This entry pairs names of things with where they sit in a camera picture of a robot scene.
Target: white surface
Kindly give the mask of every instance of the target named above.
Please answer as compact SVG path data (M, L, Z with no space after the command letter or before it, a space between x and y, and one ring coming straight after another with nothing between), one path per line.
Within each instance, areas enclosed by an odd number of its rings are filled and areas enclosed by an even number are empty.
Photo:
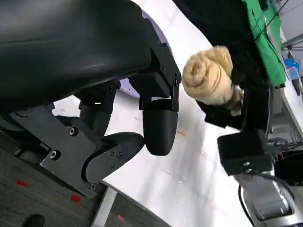
M210 43L172 0L136 0L159 25L182 71L190 55ZM79 101L56 103L57 114L77 115ZM143 133L138 100L118 92L108 133ZM144 147L104 182L133 199L172 227L250 227L237 195L237 183L219 162L217 138L235 132L204 122L204 113L180 86L178 133L172 151L155 157Z
M280 29L280 37L282 40L285 39L284 30L282 29ZM281 88L279 91L281 92L282 100L287 107L301 138L303 138L303 100L302 96L297 95L292 82L288 80L288 78L289 76L286 77L285 88Z
M110 210L114 204L115 198L117 196L117 192L112 189L108 188L106 193L100 203L98 211L96 212L95 218L91 227L104 227L109 216Z
M275 1L277 10L285 3L286 0ZM303 33L303 0L289 0L283 9L280 11L279 16L281 19L281 27L285 34L282 39L283 42L290 40L297 35ZM296 47L303 47L303 43L296 45ZM303 75L303 52L293 51L293 56L301 62L300 75Z

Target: metal pole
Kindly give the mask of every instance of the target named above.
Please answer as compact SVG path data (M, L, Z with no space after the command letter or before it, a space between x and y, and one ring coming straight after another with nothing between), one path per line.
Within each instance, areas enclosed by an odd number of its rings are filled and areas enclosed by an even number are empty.
M287 46L292 45L292 44L295 44L295 43L297 43L301 40L303 40L303 33L294 37L294 38L292 38L292 39L290 39L290 40L287 40L285 43L282 43L282 48L287 47Z

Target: white table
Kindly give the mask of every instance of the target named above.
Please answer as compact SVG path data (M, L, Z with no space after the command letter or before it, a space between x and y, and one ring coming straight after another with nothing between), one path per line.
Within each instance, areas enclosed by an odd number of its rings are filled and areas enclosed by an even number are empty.
M192 54L211 48L172 0L135 2L163 30L180 71ZM205 123L204 113L182 86L179 97L178 132L171 153L155 157L144 147L106 177L104 183L172 227L250 227L238 201L238 184L226 175L218 155L217 138L236 131ZM79 114L78 103L75 97L69 97L56 104L56 111L64 115ZM138 106L138 100L118 92L107 133L143 134L142 112ZM112 198L110 190L105 199L112 202Z

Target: red tape mark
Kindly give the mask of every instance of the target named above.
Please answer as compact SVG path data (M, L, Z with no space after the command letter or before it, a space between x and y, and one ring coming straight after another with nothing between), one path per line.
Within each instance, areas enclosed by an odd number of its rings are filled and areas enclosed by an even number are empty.
M124 222L125 221L125 218L122 217L120 214L118 215L118 220L121 221L121 222Z
M72 195L71 196L71 201L79 203L81 201L81 197L78 195Z
M24 181L21 181L21 180L17 180L16 181L16 184L22 186L22 187L25 187L27 188L28 187L28 183L24 182Z

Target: silver metal part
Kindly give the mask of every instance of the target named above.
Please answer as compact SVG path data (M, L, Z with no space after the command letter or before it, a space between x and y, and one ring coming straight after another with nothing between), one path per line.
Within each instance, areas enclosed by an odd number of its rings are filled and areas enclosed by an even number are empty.
M252 198L248 195L246 191L244 191L244 201L255 227L292 227L296 226L296 224L303 223L302 213L295 204L289 192L284 188L281 188L281 193L284 195L285 199L288 202L291 211L290 214L281 214L280 217L271 218L267 220L259 220L254 215L254 205Z
M290 213L289 205L276 182L260 176L238 175L236 179L252 198L254 213L259 220Z
M301 211L284 187L260 176L237 175L235 179L244 189L243 200L255 227L292 227L303 223Z

